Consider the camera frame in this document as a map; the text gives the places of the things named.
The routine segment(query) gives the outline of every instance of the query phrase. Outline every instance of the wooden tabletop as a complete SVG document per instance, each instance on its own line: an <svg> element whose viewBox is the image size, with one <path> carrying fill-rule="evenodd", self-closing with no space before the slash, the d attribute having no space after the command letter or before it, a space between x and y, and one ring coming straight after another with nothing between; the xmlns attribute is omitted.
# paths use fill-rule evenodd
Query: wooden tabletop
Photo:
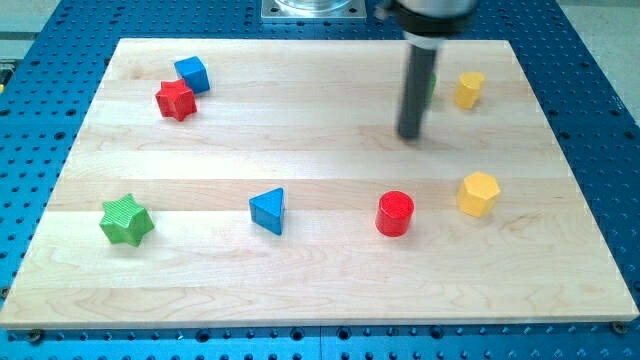
<svg viewBox="0 0 640 360"><path fill-rule="evenodd" d="M123 39L0 312L8 329L630 320L632 297L511 47L444 44L420 141L395 134L402 41ZM154 94L173 63L212 91L180 123ZM487 78L471 111L457 77ZM474 218L475 171L502 193ZM248 199L283 187L283 235ZM409 232L375 225L388 190ZM127 193L155 230L111 245Z"/></svg>

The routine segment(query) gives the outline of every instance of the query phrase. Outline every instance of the red cylinder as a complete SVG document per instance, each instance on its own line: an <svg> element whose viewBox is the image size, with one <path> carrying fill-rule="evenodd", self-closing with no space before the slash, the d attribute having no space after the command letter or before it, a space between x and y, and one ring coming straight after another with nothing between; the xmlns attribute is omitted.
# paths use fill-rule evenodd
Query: red cylinder
<svg viewBox="0 0 640 360"><path fill-rule="evenodd" d="M376 227L384 235L400 236L409 229L413 209L413 200L409 195L401 191L389 191L382 195L378 203Z"/></svg>

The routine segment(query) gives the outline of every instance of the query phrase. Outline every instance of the red star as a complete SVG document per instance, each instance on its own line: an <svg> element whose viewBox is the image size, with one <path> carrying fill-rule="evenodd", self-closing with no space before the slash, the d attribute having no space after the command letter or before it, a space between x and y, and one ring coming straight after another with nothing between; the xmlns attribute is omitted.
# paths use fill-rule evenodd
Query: red star
<svg viewBox="0 0 640 360"><path fill-rule="evenodd" d="M160 82L160 91L156 94L160 112L164 117L172 117L178 121L193 114L196 108L196 98L184 79Z"/></svg>

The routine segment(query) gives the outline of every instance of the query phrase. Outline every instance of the green star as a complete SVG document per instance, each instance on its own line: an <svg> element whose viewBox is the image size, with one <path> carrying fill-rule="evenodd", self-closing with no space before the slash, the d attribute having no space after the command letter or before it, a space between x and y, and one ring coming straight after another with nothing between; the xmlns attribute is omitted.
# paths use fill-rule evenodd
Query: green star
<svg viewBox="0 0 640 360"><path fill-rule="evenodd" d="M142 236L153 230L153 222L147 209L138 205L131 194L116 201L102 204L104 217L100 227L112 244L126 242L138 247Z"/></svg>

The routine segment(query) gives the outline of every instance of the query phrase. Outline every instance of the small yellow block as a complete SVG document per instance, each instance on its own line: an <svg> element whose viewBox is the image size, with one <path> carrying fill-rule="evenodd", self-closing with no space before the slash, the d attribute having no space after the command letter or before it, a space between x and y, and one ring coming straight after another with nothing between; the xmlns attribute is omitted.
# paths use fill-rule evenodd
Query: small yellow block
<svg viewBox="0 0 640 360"><path fill-rule="evenodd" d="M483 172L474 172L462 181L458 190L460 211L480 217L493 208L498 200L500 187L495 177Z"/></svg>
<svg viewBox="0 0 640 360"><path fill-rule="evenodd" d="M480 97L480 90L484 83L484 74L479 72L467 72L460 74L456 87L455 101L463 109L471 109Z"/></svg>

